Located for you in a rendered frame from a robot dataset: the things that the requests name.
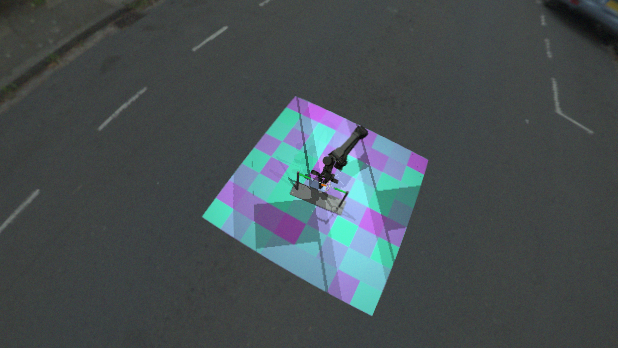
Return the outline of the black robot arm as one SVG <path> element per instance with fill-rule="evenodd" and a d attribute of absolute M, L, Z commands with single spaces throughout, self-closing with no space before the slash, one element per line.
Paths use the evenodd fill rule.
<path fill-rule="evenodd" d="M 358 126 L 355 128 L 354 132 L 350 135 L 350 137 L 343 143 L 341 147 L 336 148 L 332 152 L 323 158 L 323 164 L 330 168 L 333 166 L 339 170 L 342 170 L 343 166 L 347 164 L 347 158 L 349 153 L 354 148 L 355 144 L 368 136 L 368 130 L 366 130 L 363 126 Z M 332 154 L 332 155 L 331 155 Z M 336 162 L 336 163 L 335 163 Z M 334 165 L 335 164 L 335 165 Z M 324 173 L 324 174 L 323 174 Z M 322 175 L 330 180 L 334 179 L 335 174 L 332 171 L 328 172 L 326 169 L 322 172 Z"/>

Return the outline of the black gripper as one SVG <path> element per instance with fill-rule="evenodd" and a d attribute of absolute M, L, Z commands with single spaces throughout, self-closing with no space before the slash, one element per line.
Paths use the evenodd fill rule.
<path fill-rule="evenodd" d="M 332 168 L 330 168 L 330 167 L 328 167 L 328 166 L 324 166 L 324 167 L 323 167 L 323 171 L 324 171 L 325 169 L 326 169 L 328 172 L 332 171 Z M 322 172 L 323 172 L 323 171 L 322 171 Z M 330 180 L 329 180 L 328 178 L 326 178 L 326 177 L 322 176 L 322 173 L 320 174 L 319 172 L 317 172 L 317 171 L 315 171 L 315 170 L 312 170 L 312 171 L 311 171 L 311 174 L 316 175 L 316 176 L 318 175 L 318 177 L 317 177 L 317 178 L 319 179 L 319 182 L 321 182 L 321 183 L 323 183 L 323 184 L 326 184 L 326 183 L 327 183 L 327 182 L 329 182 L 329 181 L 331 181 L 331 182 L 333 182 L 333 183 L 338 184 L 338 180 L 337 180 L 337 179 L 335 179 L 335 178 L 334 178 L 334 179 L 331 179 L 331 178 L 330 178 Z M 325 178 L 325 179 L 323 179 L 323 178 Z M 322 181 L 323 181 L 323 182 L 322 182 Z M 319 183 L 319 189 L 322 189 L 322 187 L 323 187 L 323 186 L 321 185 L 321 183 Z"/>

